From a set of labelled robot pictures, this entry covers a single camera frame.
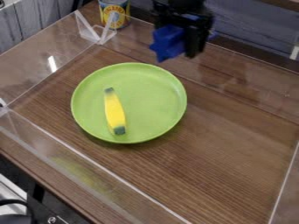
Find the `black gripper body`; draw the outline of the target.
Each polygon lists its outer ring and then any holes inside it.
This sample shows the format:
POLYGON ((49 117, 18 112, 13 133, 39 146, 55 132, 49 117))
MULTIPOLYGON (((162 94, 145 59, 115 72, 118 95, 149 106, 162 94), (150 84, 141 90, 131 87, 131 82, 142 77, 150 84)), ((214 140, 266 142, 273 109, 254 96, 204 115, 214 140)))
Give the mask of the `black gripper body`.
POLYGON ((202 22, 214 26, 214 13, 206 6, 206 0, 153 0, 154 27, 176 25, 186 28, 202 22))

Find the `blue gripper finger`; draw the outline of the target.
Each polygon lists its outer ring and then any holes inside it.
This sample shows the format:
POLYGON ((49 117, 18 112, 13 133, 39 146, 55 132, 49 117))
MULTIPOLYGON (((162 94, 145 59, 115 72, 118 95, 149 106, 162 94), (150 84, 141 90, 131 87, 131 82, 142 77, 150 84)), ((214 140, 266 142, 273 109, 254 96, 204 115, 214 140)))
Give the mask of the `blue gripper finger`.
POLYGON ((150 49, 157 54, 158 62, 173 59, 185 53, 184 34, 184 28, 173 24, 154 30, 154 43, 150 45, 150 49))

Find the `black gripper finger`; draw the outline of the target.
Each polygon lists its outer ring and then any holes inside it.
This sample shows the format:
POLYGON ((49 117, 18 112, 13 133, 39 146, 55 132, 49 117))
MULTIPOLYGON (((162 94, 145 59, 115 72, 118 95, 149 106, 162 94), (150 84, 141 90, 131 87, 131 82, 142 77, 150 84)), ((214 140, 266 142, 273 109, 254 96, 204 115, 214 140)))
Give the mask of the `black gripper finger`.
POLYGON ((202 22, 197 25, 189 25, 185 29, 185 48, 186 56, 194 58, 204 52, 209 40, 212 23, 202 22))

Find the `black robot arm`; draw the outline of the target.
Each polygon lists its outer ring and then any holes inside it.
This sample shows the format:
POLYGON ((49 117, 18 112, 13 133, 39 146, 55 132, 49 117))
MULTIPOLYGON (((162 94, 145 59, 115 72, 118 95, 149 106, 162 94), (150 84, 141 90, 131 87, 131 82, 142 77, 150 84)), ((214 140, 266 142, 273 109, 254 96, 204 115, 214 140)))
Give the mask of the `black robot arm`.
POLYGON ((206 0, 153 0, 154 43, 150 49, 165 62, 181 54, 193 59, 212 38, 216 17, 206 0))

